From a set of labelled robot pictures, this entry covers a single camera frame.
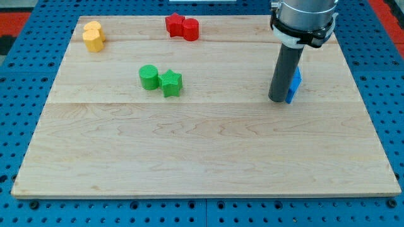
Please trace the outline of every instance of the yellow block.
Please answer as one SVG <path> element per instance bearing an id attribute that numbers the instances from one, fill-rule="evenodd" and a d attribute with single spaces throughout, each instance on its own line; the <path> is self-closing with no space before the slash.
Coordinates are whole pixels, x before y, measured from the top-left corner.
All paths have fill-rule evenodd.
<path id="1" fill-rule="evenodd" d="M 84 26 L 84 30 L 85 30 L 85 31 L 88 31 L 88 30 L 97 30 L 98 32 L 100 32 L 100 36 L 101 36 L 102 41 L 103 41 L 103 42 L 105 41 L 104 32 L 102 31 L 101 24 L 100 24 L 98 21 L 91 21 L 91 22 L 87 23 L 87 24 Z"/>
<path id="2" fill-rule="evenodd" d="M 88 30 L 83 33 L 83 40 L 87 50 L 90 52 L 99 52 L 104 48 L 100 32 L 98 30 Z"/>

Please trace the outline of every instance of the blue perforated table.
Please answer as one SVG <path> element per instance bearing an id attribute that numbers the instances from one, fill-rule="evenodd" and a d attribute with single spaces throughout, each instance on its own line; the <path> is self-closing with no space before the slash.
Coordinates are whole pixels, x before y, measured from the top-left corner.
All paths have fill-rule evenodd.
<path id="1" fill-rule="evenodd" d="M 18 201 L 13 179 L 80 15 L 265 15 L 268 1 L 42 0 L 0 67 L 0 226 L 401 226 L 404 200 Z M 335 30 L 400 185 L 404 61 L 367 1 L 341 0 Z"/>

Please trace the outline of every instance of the black cylinder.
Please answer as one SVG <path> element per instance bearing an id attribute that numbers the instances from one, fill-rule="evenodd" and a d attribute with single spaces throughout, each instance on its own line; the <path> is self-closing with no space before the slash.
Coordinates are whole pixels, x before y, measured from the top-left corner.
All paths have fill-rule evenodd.
<path id="1" fill-rule="evenodd" d="M 293 49 L 282 44 L 268 94 L 272 101 L 285 101 L 302 52 L 303 48 Z"/>

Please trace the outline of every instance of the green block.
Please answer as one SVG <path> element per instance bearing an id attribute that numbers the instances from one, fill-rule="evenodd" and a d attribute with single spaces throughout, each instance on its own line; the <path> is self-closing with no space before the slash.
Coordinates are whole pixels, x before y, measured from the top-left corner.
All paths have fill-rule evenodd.
<path id="1" fill-rule="evenodd" d="M 139 69 L 141 86 L 146 90 L 158 88 L 158 71 L 155 66 L 145 65 Z"/>
<path id="2" fill-rule="evenodd" d="M 179 96 L 179 90 L 182 89 L 182 75 L 169 69 L 165 74 L 158 76 L 158 85 L 164 97 Z"/>

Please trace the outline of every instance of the wood grain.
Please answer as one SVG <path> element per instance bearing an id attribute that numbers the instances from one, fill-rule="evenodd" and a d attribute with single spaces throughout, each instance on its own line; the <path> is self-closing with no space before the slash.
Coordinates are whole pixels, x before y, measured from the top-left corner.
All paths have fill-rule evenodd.
<path id="1" fill-rule="evenodd" d="M 306 47 L 292 105 L 268 87 L 268 16 L 195 16 L 195 42 L 162 16 L 82 16 L 12 194 L 19 199 L 370 197 L 401 192 L 333 36 Z M 89 53 L 83 26 L 107 41 Z M 137 70 L 182 73 L 180 97 Z"/>

